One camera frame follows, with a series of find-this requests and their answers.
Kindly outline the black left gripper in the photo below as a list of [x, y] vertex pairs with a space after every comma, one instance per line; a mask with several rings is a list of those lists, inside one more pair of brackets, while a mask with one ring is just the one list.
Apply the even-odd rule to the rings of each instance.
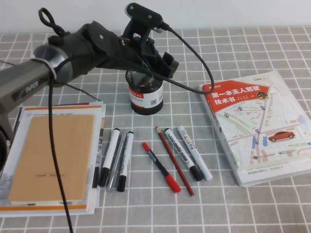
[[[148, 71], [157, 70], [160, 75], [172, 78], [179, 66], [179, 63], [169, 53], [164, 52], [163, 56], [160, 56], [151, 39], [141, 48], [138, 37], [130, 40], [112, 33], [110, 36], [105, 36], [100, 42], [99, 53], [102, 61], [97, 68], [124, 71], [140, 71], [144, 68]], [[148, 77], [154, 78], [153, 75], [142, 73], [140, 84]]]

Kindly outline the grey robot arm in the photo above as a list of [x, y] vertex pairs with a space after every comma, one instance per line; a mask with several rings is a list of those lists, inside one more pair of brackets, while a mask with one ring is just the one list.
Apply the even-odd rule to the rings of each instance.
[[55, 74], [61, 83], [87, 74], [93, 68], [150, 70], [171, 78], [179, 63], [168, 53], [160, 56], [146, 34], [142, 42], [117, 36], [94, 21], [75, 33], [52, 36], [34, 50], [34, 58], [0, 72], [0, 126], [10, 131], [8, 113], [49, 84]]

